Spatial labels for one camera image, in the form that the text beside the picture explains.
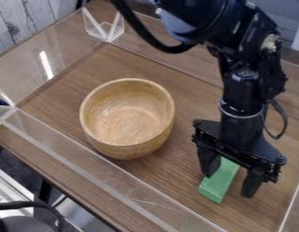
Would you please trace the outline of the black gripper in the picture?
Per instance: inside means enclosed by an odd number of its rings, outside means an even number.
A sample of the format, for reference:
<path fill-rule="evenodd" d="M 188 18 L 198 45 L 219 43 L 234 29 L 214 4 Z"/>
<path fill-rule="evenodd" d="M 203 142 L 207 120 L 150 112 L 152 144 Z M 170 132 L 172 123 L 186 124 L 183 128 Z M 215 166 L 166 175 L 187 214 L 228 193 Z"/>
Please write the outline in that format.
<path fill-rule="evenodd" d="M 242 195 L 251 198 L 264 182 L 279 181 L 280 169 L 287 163 L 286 155 L 270 144 L 264 133 L 279 140 L 288 127 L 288 116 L 279 110 L 283 129 L 272 134 L 267 127 L 267 109 L 255 115 L 240 116 L 222 110 L 222 120 L 195 120 L 192 141 L 198 147 L 202 173 L 210 178 L 222 165 L 231 160 L 248 170 L 242 185 Z"/>

